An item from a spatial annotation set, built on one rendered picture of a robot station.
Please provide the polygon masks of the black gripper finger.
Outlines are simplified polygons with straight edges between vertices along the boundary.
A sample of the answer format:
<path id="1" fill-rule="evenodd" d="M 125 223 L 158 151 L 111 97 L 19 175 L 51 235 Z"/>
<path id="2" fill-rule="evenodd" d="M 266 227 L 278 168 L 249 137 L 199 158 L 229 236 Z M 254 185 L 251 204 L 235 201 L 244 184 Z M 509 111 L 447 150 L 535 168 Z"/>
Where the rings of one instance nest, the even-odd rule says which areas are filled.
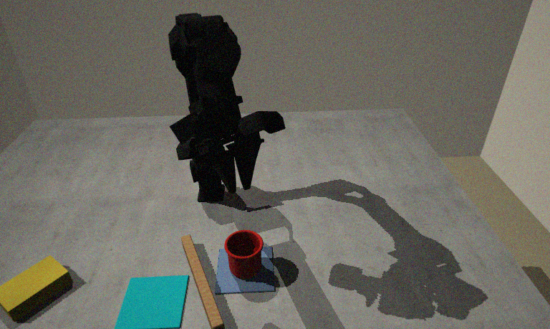
<path id="1" fill-rule="evenodd" d="M 230 150 L 207 152 L 196 157 L 210 163 L 229 193 L 236 193 L 235 162 L 234 155 Z"/>
<path id="2" fill-rule="evenodd" d="M 226 147 L 234 155 L 238 174 L 244 190 L 251 188 L 256 158 L 264 139 L 240 140 Z"/>

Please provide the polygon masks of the yellow rectangular block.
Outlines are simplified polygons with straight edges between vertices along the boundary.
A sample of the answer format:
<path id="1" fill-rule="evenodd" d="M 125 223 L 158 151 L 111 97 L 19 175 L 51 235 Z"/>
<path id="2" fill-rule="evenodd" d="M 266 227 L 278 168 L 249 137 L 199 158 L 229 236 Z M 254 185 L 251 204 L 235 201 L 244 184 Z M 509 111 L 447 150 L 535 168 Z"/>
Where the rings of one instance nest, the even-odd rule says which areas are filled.
<path id="1" fill-rule="evenodd" d="M 0 306 L 16 322 L 72 282 L 51 255 L 0 287 Z"/>

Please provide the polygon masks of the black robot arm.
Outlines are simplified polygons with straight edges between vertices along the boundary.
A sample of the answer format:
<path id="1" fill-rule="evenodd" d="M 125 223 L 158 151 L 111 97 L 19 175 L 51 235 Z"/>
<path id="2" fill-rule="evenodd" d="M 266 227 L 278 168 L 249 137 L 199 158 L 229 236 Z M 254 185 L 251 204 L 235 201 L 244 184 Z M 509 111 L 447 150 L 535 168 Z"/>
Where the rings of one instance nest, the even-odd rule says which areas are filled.
<path id="1" fill-rule="evenodd" d="M 232 77 L 241 58 L 237 36 L 221 15 L 179 14 L 169 33 L 172 60 L 184 76 L 189 98 L 190 114 L 170 126 L 183 145 L 191 138 L 204 138 L 202 133 L 212 126 L 227 123 L 211 90 L 232 88 Z M 190 171 L 193 182 L 199 184 L 198 202 L 223 201 L 225 185 L 212 165 L 203 159 L 192 158 Z"/>

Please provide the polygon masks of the red cup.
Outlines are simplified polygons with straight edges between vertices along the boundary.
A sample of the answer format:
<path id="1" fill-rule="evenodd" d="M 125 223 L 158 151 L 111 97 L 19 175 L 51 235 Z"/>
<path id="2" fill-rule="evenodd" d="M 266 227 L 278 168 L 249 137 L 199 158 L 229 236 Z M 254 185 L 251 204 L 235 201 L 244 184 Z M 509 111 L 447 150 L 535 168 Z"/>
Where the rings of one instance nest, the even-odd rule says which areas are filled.
<path id="1" fill-rule="evenodd" d="M 261 250 L 263 239 L 251 230 L 240 230 L 232 233 L 225 241 L 229 269 L 240 279 L 254 277 L 261 269 Z M 243 255 L 240 257 L 239 255 Z"/>

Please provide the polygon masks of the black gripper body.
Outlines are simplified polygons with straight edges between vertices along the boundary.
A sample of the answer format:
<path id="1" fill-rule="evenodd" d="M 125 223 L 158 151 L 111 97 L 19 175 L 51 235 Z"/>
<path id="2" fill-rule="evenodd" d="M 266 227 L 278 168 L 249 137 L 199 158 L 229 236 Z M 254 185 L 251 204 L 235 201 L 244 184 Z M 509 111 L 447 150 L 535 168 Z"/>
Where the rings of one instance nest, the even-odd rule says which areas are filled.
<path id="1" fill-rule="evenodd" d="M 218 103 L 227 123 L 217 125 L 215 122 L 202 133 L 204 138 L 191 138 L 183 145 L 179 143 L 176 148 L 179 161 L 197 158 L 196 156 L 207 152 L 224 151 L 223 145 L 232 141 L 261 139 L 259 132 L 262 130 L 272 134 L 285 129 L 284 119 L 277 111 L 257 111 L 241 117 L 238 104 L 243 100 L 241 96 L 236 96 L 232 88 L 205 92 L 200 95 L 199 100 L 206 95 L 210 95 Z"/>

